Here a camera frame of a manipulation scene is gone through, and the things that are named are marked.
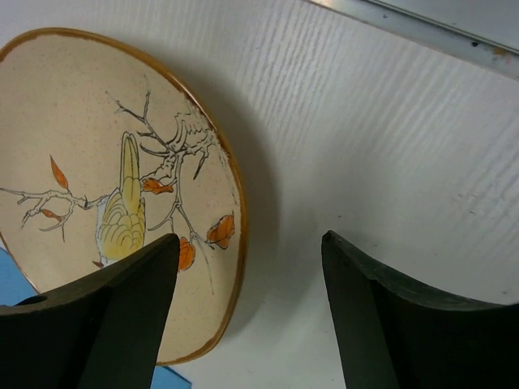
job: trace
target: bird tail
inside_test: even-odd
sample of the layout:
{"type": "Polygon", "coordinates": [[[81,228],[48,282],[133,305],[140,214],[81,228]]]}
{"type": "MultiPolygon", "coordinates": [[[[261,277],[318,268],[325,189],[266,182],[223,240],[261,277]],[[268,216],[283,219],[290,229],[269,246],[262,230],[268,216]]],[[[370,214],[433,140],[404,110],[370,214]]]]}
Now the bird tail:
{"type": "Polygon", "coordinates": [[[121,177],[119,178],[122,203],[128,214],[136,214],[140,204],[139,151],[135,136],[128,132],[122,135],[121,177]]]}

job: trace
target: blue cloth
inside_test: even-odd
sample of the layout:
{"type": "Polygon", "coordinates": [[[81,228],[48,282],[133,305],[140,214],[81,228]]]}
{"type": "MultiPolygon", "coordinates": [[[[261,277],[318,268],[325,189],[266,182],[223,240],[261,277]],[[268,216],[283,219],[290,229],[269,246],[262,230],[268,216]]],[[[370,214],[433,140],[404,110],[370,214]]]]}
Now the blue cloth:
{"type": "MultiPolygon", "coordinates": [[[[0,242],[0,304],[13,306],[36,294],[0,242]]],[[[191,383],[169,367],[157,367],[151,389],[191,389],[191,383]]]]}

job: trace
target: plate rim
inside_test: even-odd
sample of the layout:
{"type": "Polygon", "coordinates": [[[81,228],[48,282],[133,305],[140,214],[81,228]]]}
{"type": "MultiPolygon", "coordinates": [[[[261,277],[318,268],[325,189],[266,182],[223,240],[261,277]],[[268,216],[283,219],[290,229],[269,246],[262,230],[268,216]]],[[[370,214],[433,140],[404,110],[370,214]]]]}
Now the plate rim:
{"type": "MultiPolygon", "coordinates": [[[[154,71],[156,71],[159,75],[161,75],[166,81],[174,86],[177,90],[185,93],[187,98],[191,100],[199,109],[202,111],[204,116],[208,119],[209,124],[215,129],[217,134],[217,138],[220,141],[221,147],[224,149],[225,153],[229,157],[229,167],[231,172],[233,173],[234,182],[238,189],[239,198],[240,198],[240,213],[241,213],[241,232],[240,232],[240,242],[238,245],[238,263],[236,266],[236,274],[234,275],[234,284],[233,289],[230,294],[229,303],[225,308],[224,317],[221,321],[220,327],[218,328],[215,335],[208,340],[201,348],[197,349],[193,353],[187,354],[184,357],[177,358],[172,361],[157,361],[156,365],[177,365],[180,363],[193,361],[199,357],[202,357],[204,354],[211,351],[213,348],[220,343],[222,336],[225,333],[225,330],[229,326],[230,319],[233,316],[234,309],[236,308],[236,304],[238,302],[238,297],[242,289],[243,278],[245,276],[245,265],[246,265],[246,256],[247,256],[247,248],[248,248],[248,237],[249,237],[249,224],[248,224],[248,215],[247,215],[247,200],[245,196],[245,190],[242,184],[242,174],[240,173],[240,169],[238,167],[238,162],[233,153],[232,148],[230,147],[225,134],[221,130],[220,125],[217,123],[215,118],[208,111],[207,107],[201,100],[198,98],[198,95],[194,93],[188,85],[182,81],[177,75],[173,73],[173,71],[165,66],[161,61],[156,59],[155,57],[145,53],[144,51],[137,49],[136,47],[118,41],[116,39],[103,36],[101,34],[97,34],[95,32],[75,29],[75,28],[62,28],[62,27],[47,27],[47,28],[37,28],[33,30],[26,31],[15,38],[8,41],[1,49],[0,49],[0,63],[9,55],[11,51],[13,51],[19,45],[26,43],[28,41],[33,41],[40,36],[66,36],[71,38],[79,38],[85,39],[89,41],[95,41],[97,43],[101,43],[103,45],[108,45],[109,47],[122,51],[125,54],[128,54],[135,58],[136,60],[142,62],[144,65],[150,67],[154,71]]],[[[17,268],[24,275],[25,279],[31,284],[34,290],[38,292],[38,289],[34,282],[25,274],[21,266],[16,261],[15,256],[9,250],[9,246],[7,245],[6,240],[4,239],[2,232],[0,232],[0,240],[3,245],[6,247],[7,252],[13,258],[13,262],[16,264],[17,268]]]]}

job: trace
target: beige plate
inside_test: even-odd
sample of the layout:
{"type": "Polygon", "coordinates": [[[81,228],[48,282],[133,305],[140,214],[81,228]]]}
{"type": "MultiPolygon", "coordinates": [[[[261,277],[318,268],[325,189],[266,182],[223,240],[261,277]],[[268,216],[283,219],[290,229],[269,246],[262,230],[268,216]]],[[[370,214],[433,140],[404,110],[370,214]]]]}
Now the beige plate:
{"type": "Polygon", "coordinates": [[[179,274],[158,363],[213,348],[242,283],[246,213],[229,146],[191,92],[147,54],[64,28],[7,44],[0,91],[0,231],[35,288],[173,231],[179,274]]]}

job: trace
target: bird wing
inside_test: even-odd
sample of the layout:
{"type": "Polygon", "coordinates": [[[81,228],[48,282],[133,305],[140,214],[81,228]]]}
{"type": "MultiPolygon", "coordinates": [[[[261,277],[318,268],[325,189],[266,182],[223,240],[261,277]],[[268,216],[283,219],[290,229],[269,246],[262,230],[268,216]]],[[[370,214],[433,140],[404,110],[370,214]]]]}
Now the bird wing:
{"type": "Polygon", "coordinates": [[[139,153],[135,136],[122,136],[119,188],[108,198],[97,240],[103,256],[124,259],[144,244],[144,198],[139,180],[139,153]]]}

